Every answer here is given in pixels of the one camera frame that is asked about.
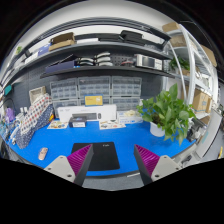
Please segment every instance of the blue work surface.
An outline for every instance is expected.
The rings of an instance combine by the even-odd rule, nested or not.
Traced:
[[[109,171],[88,171],[86,176],[104,176],[122,174],[138,170],[134,157],[134,144],[154,152],[158,156],[172,157],[193,144],[184,139],[179,142],[163,137],[155,137],[150,133],[150,123],[127,124],[126,128],[100,130],[98,121],[87,122],[85,128],[70,128],[56,130],[47,129],[49,125],[39,129],[33,135],[30,144],[25,149],[17,145],[9,146],[21,157],[37,166],[45,168],[60,155],[69,156],[74,143],[114,142],[120,169]],[[38,159],[39,150],[47,147],[48,153],[43,161]]]

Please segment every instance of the storage bin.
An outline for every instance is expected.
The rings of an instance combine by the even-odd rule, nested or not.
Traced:
[[[80,77],[78,78],[79,98],[84,98],[85,95],[102,94],[110,96],[110,76],[97,77]]]
[[[142,78],[112,77],[112,96],[140,96]]]
[[[78,98],[77,78],[51,82],[52,100]]]
[[[55,117],[59,118],[57,109],[59,107],[73,107],[73,106],[79,106],[79,100],[78,99],[72,99],[72,100],[58,100],[58,101],[52,101]]]
[[[111,104],[117,105],[117,111],[137,110],[140,97],[111,97]]]

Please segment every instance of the cardboard box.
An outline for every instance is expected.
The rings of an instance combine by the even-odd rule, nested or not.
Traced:
[[[213,53],[213,51],[211,51],[210,49],[208,49],[207,47],[201,45],[201,47],[203,48],[203,50],[205,51],[205,53],[207,54],[209,60],[212,62],[212,64],[217,67],[217,62],[215,60],[215,55]]]
[[[164,32],[169,32],[169,31],[172,31],[172,30],[180,29],[180,26],[179,26],[178,23],[172,22],[172,23],[168,23],[166,25],[163,25],[162,29],[163,29]]]
[[[49,47],[49,51],[53,51],[55,49],[66,47],[75,44],[75,38],[73,33],[65,33],[59,36],[56,36],[50,40],[52,44]]]
[[[190,71],[183,69],[183,68],[181,70],[182,70],[183,75],[190,76]],[[196,72],[200,72],[200,70],[197,66],[195,67],[195,70],[196,70]]]
[[[204,124],[208,124],[210,121],[210,116],[203,117],[202,119],[200,119],[200,121],[202,121]]]
[[[186,70],[186,69],[181,69],[182,70],[182,74],[183,75],[186,75],[186,76],[190,76],[190,71],[188,71],[188,70]]]
[[[208,98],[208,104],[207,104],[205,112],[208,113],[208,114],[211,113],[211,108],[212,108],[212,98],[209,97]]]
[[[188,90],[189,90],[189,86],[186,86],[186,94],[187,95],[188,95]],[[181,93],[181,99],[184,99],[183,90]],[[192,103],[194,113],[195,114],[204,113],[207,108],[208,100],[209,100],[209,95],[207,95],[206,93],[203,93],[202,91],[200,91],[198,89],[195,89],[194,100]]]
[[[124,113],[127,111],[119,111],[117,112],[117,120],[119,124],[134,124],[134,123],[142,123],[142,117],[137,116],[125,116]]]
[[[194,44],[193,41],[190,41],[191,42],[191,45],[193,46],[193,48],[197,51],[197,47],[196,45]],[[185,38],[183,35],[178,35],[178,36],[175,36],[175,37],[172,37],[170,39],[170,43],[173,47],[186,47],[187,46],[187,43],[185,41]]]

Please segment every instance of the wall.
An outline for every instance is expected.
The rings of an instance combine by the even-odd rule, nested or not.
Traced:
[[[119,17],[126,18],[130,20],[139,21],[142,23],[149,24],[157,29],[162,30],[162,26],[166,23],[172,22],[173,20],[167,17],[166,15],[154,10],[152,8],[146,7],[144,5],[122,1],[122,0],[91,0],[80,3],[75,3],[73,5],[69,5],[62,9],[57,10],[54,13],[46,16],[44,19],[35,24],[32,28],[30,28],[27,33],[25,33],[18,43],[15,45],[9,56],[5,59],[4,64],[2,65],[0,78],[2,77],[7,64],[11,60],[14,55],[14,52],[17,46],[21,45],[26,46],[29,42],[31,42],[34,38],[39,36],[41,33],[46,30],[57,26],[59,24],[81,19],[81,18],[89,18],[89,17]],[[98,31],[98,32],[115,32],[114,28],[111,27],[99,27],[95,28],[78,28],[74,30],[75,34],[83,34],[88,33],[90,31]],[[48,40],[43,41],[36,47],[40,47],[44,45]]]

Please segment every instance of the white container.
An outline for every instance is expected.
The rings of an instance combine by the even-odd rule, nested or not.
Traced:
[[[137,116],[130,116],[127,117],[124,115],[124,113],[127,111],[118,111],[117,112],[117,120],[119,124],[134,124],[134,123],[142,123],[143,119],[142,117],[137,117]]]
[[[153,122],[150,122],[150,124],[150,132],[152,135],[157,137],[162,137],[165,135],[165,130],[163,131],[162,128],[158,128]]]
[[[30,103],[31,105],[34,103],[34,101],[39,97],[42,96],[46,93],[46,89],[45,86],[36,88],[36,89],[32,89],[29,91],[29,95],[30,95]]]

